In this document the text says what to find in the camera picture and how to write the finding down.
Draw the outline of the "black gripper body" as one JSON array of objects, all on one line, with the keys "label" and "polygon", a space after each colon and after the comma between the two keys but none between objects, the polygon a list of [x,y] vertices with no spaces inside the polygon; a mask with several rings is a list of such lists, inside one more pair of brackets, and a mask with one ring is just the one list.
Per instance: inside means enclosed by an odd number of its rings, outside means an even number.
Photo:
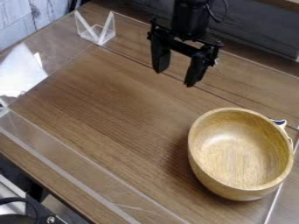
[{"label": "black gripper body", "polygon": [[212,12],[214,0],[174,0],[169,21],[154,17],[150,19],[150,30],[146,39],[156,33],[169,44],[170,51],[176,51],[192,58],[197,53],[209,55],[212,67],[216,62],[222,43],[208,34],[210,19],[220,23]]}]

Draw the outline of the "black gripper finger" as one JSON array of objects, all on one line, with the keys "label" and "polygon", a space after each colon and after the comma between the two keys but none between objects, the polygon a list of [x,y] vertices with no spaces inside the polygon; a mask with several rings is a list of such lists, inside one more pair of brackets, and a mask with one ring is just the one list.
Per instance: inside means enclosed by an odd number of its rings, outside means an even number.
[{"label": "black gripper finger", "polygon": [[210,56],[206,53],[197,53],[190,57],[190,64],[184,78],[184,84],[188,88],[201,80],[209,66]]},{"label": "black gripper finger", "polygon": [[169,66],[170,47],[168,42],[156,34],[150,35],[152,67],[154,72],[161,73]]}]

